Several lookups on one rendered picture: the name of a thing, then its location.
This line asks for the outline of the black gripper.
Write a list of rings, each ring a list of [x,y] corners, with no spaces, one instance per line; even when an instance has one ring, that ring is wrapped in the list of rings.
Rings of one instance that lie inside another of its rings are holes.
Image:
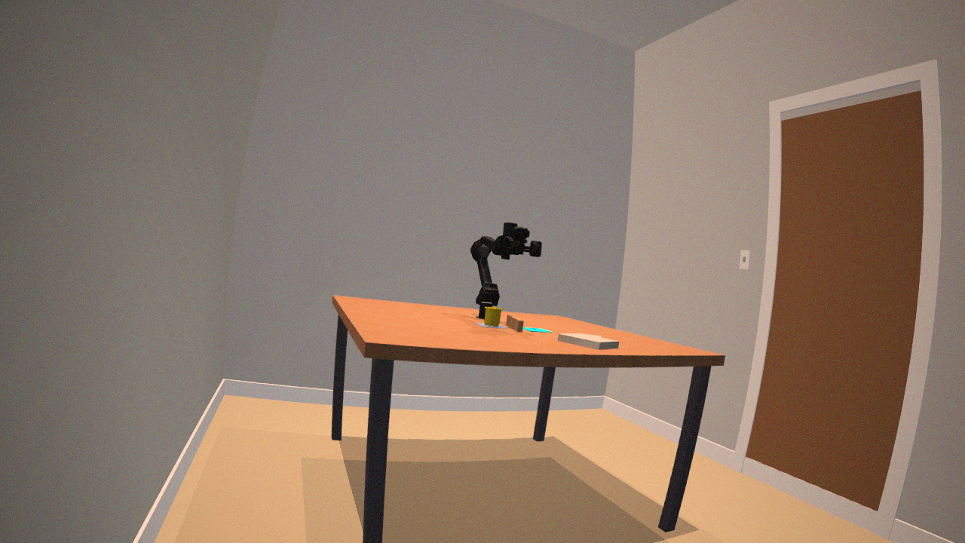
[[[541,242],[532,241],[530,247],[525,244],[524,240],[519,238],[511,238],[509,236],[499,236],[497,250],[499,252],[507,252],[513,255],[519,255],[523,252],[530,252],[530,256],[540,257],[541,256]]]

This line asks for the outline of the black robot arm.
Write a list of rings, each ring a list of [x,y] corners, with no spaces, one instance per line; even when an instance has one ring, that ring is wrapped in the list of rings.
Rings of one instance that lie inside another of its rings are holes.
[[[528,231],[528,228],[519,227],[517,223],[505,222],[503,236],[519,238],[527,243],[526,238],[530,236],[530,232]],[[476,305],[480,305],[479,317],[476,316],[476,318],[479,319],[485,319],[485,307],[497,306],[500,298],[498,293],[498,285],[496,283],[492,283],[492,275],[489,271],[489,264],[487,264],[487,256],[489,256],[490,252],[493,252],[495,255],[502,256],[503,260],[510,260],[511,254],[507,252],[499,252],[497,250],[497,244],[498,238],[495,240],[495,238],[492,237],[482,236],[478,241],[475,241],[471,247],[473,260],[478,262],[480,284],[482,284],[478,298],[476,298]]]

